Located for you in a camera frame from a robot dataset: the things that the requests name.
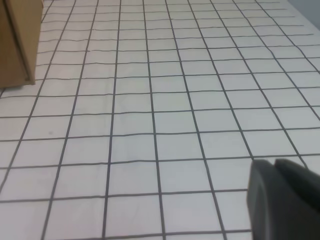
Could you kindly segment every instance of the brown cardboard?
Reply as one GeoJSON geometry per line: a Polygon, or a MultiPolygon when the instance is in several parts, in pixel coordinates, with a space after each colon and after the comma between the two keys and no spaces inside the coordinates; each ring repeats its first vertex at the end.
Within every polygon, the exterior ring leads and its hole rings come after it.
{"type": "Polygon", "coordinates": [[[41,0],[0,0],[0,88],[35,83],[41,0]]]}

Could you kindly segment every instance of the black object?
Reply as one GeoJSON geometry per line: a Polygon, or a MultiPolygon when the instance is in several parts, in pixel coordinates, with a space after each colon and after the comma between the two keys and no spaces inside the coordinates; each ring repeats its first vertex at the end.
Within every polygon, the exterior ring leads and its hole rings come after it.
{"type": "Polygon", "coordinates": [[[253,240],[320,240],[320,176],[286,159],[251,164],[253,240]]]}

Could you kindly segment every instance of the white grid surface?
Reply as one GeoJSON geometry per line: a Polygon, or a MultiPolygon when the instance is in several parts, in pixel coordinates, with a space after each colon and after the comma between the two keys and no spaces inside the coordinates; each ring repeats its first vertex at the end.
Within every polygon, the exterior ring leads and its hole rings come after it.
{"type": "Polygon", "coordinates": [[[250,240],[250,164],[320,173],[320,38],[275,0],[45,0],[0,89],[0,238],[250,240]]]}

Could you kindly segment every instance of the white floor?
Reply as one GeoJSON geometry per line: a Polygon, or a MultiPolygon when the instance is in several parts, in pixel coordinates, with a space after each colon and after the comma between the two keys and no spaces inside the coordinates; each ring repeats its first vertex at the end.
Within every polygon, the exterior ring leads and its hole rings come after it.
{"type": "Polygon", "coordinates": [[[45,0],[0,239],[250,240],[254,159],[320,173],[320,38],[275,1],[45,0]]]}

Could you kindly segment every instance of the gray wall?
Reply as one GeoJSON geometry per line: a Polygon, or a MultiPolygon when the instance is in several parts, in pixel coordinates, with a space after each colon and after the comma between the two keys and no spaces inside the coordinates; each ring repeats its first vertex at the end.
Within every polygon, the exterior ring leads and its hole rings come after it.
{"type": "Polygon", "coordinates": [[[320,30],[320,0],[288,0],[306,19],[320,30]]]}

